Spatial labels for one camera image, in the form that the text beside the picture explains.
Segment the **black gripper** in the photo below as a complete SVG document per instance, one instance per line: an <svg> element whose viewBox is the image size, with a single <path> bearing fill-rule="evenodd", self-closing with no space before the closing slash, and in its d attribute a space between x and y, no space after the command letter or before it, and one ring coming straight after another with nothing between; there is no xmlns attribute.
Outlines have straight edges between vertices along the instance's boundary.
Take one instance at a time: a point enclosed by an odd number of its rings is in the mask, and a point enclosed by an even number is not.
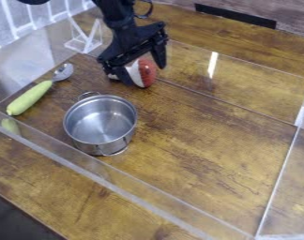
<svg viewBox="0 0 304 240"><path fill-rule="evenodd" d="M151 54L159 68L166 67L168 36L164 26L163 22L138 26L135 21L130 21L122 27L112 28L111 44L96 58L111 80L126 85L135 84L138 67L135 65L127 67L126 65L144 53Z"/></svg>

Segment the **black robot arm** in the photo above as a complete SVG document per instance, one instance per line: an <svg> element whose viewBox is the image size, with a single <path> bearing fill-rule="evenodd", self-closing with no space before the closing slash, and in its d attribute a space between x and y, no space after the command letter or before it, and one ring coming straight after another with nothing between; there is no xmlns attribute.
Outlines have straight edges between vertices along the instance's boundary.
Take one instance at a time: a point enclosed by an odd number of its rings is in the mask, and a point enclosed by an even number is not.
<svg viewBox="0 0 304 240"><path fill-rule="evenodd" d="M147 19L152 14L152 0L140 0L150 5L143 14L134 12L135 0L91 0L103 14L111 29L111 44L96 61L111 79L126 85L147 88L155 80L155 68L167 64L167 34L164 23L138 26L135 18Z"/></svg>

